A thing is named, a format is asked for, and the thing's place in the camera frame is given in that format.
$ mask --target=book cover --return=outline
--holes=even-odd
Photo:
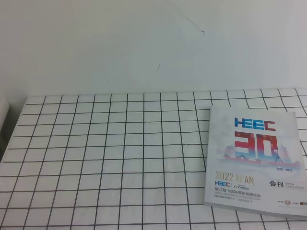
[[[212,106],[204,203],[307,215],[307,177],[294,112]]]

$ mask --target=checkered surface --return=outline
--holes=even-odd
[[[212,104],[295,111],[307,163],[307,89],[30,97],[0,165],[0,229],[307,229],[202,205]]]

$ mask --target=black grid line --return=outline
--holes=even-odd
[[[271,220],[271,221],[265,221],[264,223],[284,223],[285,220]],[[291,220],[291,222],[304,222],[301,220]],[[220,221],[220,222],[193,222],[192,224],[234,224],[237,223],[235,221]],[[261,221],[241,221],[241,223],[261,223]],[[143,223],[143,225],[164,225],[165,223],[159,222],[159,223]],[[189,224],[188,222],[174,222],[174,223],[168,223],[168,225],[181,225],[181,224]],[[96,226],[116,226],[118,224],[96,224]],[[123,226],[132,226],[132,225],[141,225],[141,223],[122,223],[120,225]],[[76,224],[73,225],[76,227],[87,227],[87,226],[94,226],[94,224]],[[16,225],[16,226],[3,226],[3,228],[22,228],[23,225]],[[26,228],[43,228],[43,227],[70,227],[70,225],[29,225],[25,226]]]
[[[202,153],[202,157],[203,157],[203,165],[204,165],[205,171],[206,171],[205,155],[203,154],[203,147],[202,147],[202,140],[201,140],[201,129],[200,129],[200,124],[199,124],[199,122],[198,122],[198,115],[197,115],[197,113],[196,113],[196,120],[197,120],[198,133],[199,133],[200,142],[201,142],[201,153]]]
[[[92,107],[92,112],[91,112],[91,119],[90,119],[90,123],[92,121],[92,117],[93,117],[93,110],[94,110],[94,103],[93,103],[93,107]],[[85,148],[84,148],[84,155],[83,155],[83,160],[82,160],[82,164],[81,164],[81,173],[82,173],[82,169],[83,169],[83,164],[84,164],[84,158],[85,158],[85,152],[86,152],[86,147],[87,147],[87,141],[88,141],[88,136],[90,133],[90,128],[91,125],[88,126],[88,131],[87,131],[87,137],[86,137],[86,143],[85,143]],[[72,211],[72,216],[71,216],[71,227],[70,230],[72,228],[72,222],[73,222],[73,218],[74,218],[74,213],[75,213],[75,209],[76,209],[76,203],[77,203],[77,197],[78,197],[78,193],[79,193],[79,187],[80,187],[80,181],[81,181],[81,175],[79,176],[79,182],[78,182],[78,188],[77,188],[77,193],[76,193],[76,198],[75,198],[75,203],[73,205],[73,211]]]
[[[142,230],[143,230],[143,223],[144,223],[144,139],[145,139],[145,123],[144,123],[144,121],[145,121],[145,94],[143,93]]]
[[[207,158],[207,157],[184,157],[184,158]],[[142,158],[126,158],[127,160],[139,160]],[[183,157],[146,157],[145,159],[183,159]],[[122,158],[108,158],[108,159],[84,159],[84,161],[120,161]],[[56,160],[56,161],[25,161],[25,163],[35,163],[35,162],[63,162],[63,161],[83,161],[83,160]],[[3,163],[22,163],[22,161],[4,161]]]
[[[29,149],[29,147],[30,147],[31,140],[32,140],[32,136],[31,136],[31,138],[30,138],[30,141],[29,141],[29,144],[28,144],[28,148],[27,148],[26,151],[25,151],[24,160],[25,160],[26,154],[27,154],[27,152],[28,152],[28,149]],[[10,196],[10,199],[9,199],[9,202],[8,202],[8,204],[7,204],[7,207],[6,207],[5,212],[4,212],[4,215],[3,215],[3,219],[2,219],[2,222],[1,222],[1,225],[0,225],[0,229],[2,228],[4,219],[5,219],[5,217],[6,217],[6,213],[7,213],[8,207],[9,207],[9,205],[10,205],[10,202],[11,202],[11,199],[12,199],[12,196],[13,196],[13,193],[14,193],[14,190],[15,190],[15,187],[16,187],[16,185],[17,185],[18,178],[19,178],[21,169],[22,169],[22,167],[23,167],[23,164],[24,164],[24,163],[22,163],[21,166],[20,166],[20,170],[19,170],[19,172],[18,172],[18,175],[17,175],[16,181],[15,181],[15,184],[14,184],[14,187],[13,187],[13,190],[12,190],[12,193],[11,193],[11,196]]]
[[[163,161],[163,192],[164,192],[164,212],[165,212],[165,230],[167,230],[167,213],[166,213],[166,191],[165,191],[165,156],[164,156],[164,141],[163,141],[163,122],[162,122],[162,97],[160,93],[160,117],[161,117],[161,142],[162,142],[162,161]]]
[[[65,147],[65,152],[64,152],[63,159],[65,159],[65,155],[66,155],[66,152],[67,152],[67,147],[68,147],[69,140],[70,140],[70,136],[68,137],[68,140],[67,140],[67,143],[66,143],[66,147]],[[59,171],[60,174],[61,174],[62,169],[63,169],[63,164],[64,164],[64,162],[62,162],[62,164],[61,164],[61,169],[60,169],[60,171]],[[48,227],[49,227],[49,222],[50,222],[50,218],[51,218],[51,214],[52,214],[52,210],[53,210],[53,206],[54,206],[54,201],[55,201],[56,194],[57,194],[57,191],[58,191],[59,180],[60,180],[60,176],[58,177],[57,186],[56,186],[55,193],[54,193],[53,199],[52,199],[52,205],[51,205],[50,214],[49,214],[49,218],[48,218],[48,222],[47,222],[47,229],[48,229]]]
[[[110,120],[110,113],[108,114],[108,117],[107,117],[105,145],[106,145],[108,129],[109,129],[109,120]],[[99,181],[98,196],[97,196],[97,203],[96,203],[97,207],[96,207],[96,214],[95,214],[95,221],[94,221],[94,230],[96,229],[96,223],[97,223],[97,213],[98,213],[99,197],[100,197],[100,191],[101,191],[102,171],[103,171],[104,163],[105,163],[105,154],[106,154],[106,148],[104,148],[104,155],[103,155],[103,159],[102,159],[102,166],[101,166],[101,172],[100,172],[100,181]]]
[[[278,98],[279,96],[267,96],[265,98]],[[287,95],[287,96],[282,96],[282,97],[296,97],[296,95]],[[247,97],[248,99],[258,99],[258,98],[262,98],[262,97]],[[214,100],[225,100],[227,98],[215,98]],[[242,97],[234,97],[234,98],[230,98],[230,99],[244,99]],[[196,101],[206,101],[206,100],[210,100],[207,98],[204,99],[196,99]],[[158,102],[159,100],[148,100],[146,102]],[[173,102],[176,100],[162,100],[163,102]],[[193,99],[180,99],[179,101],[193,101]],[[89,104],[89,103],[124,103],[124,102],[142,102],[142,101],[103,101],[103,102],[78,102],[79,104]],[[65,102],[62,104],[76,104],[76,102]],[[42,105],[41,103],[26,103],[25,105]]]
[[[128,103],[126,105],[126,121],[125,121],[125,134],[124,134],[123,162],[122,162],[122,167],[121,167],[121,172],[122,173],[124,173],[125,144],[126,144],[126,130],[127,130],[127,111],[128,111]],[[121,196],[122,196],[122,188],[123,188],[123,177],[124,177],[124,175],[122,174],[121,182],[120,182],[119,206],[121,206]],[[121,208],[119,208],[119,210],[118,210],[118,227],[117,227],[118,230],[119,230],[119,225],[120,225],[120,211],[121,211]]]
[[[177,109],[178,109],[178,118],[179,118],[179,130],[180,130],[180,141],[181,141],[181,151],[182,151],[182,157],[184,157],[183,154],[183,145],[182,145],[182,135],[181,135],[181,122],[180,122],[180,112],[179,112],[179,102],[178,102],[178,93],[176,93],[177,96]],[[188,214],[189,214],[189,224],[190,224],[190,230],[192,230],[191,226],[191,214],[190,214],[190,207],[189,207],[189,195],[188,195],[188,186],[187,186],[187,175],[186,175],[186,164],[183,160],[183,171],[184,171],[184,179],[186,183],[186,194],[187,194],[187,204],[188,204]]]

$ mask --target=white wall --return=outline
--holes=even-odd
[[[306,0],[2,0],[0,90],[19,110],[28,94],[307,87],[306,12]]]

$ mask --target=booklet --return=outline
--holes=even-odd
[[[294,112],[212,106],[204,204],[306,219]]]

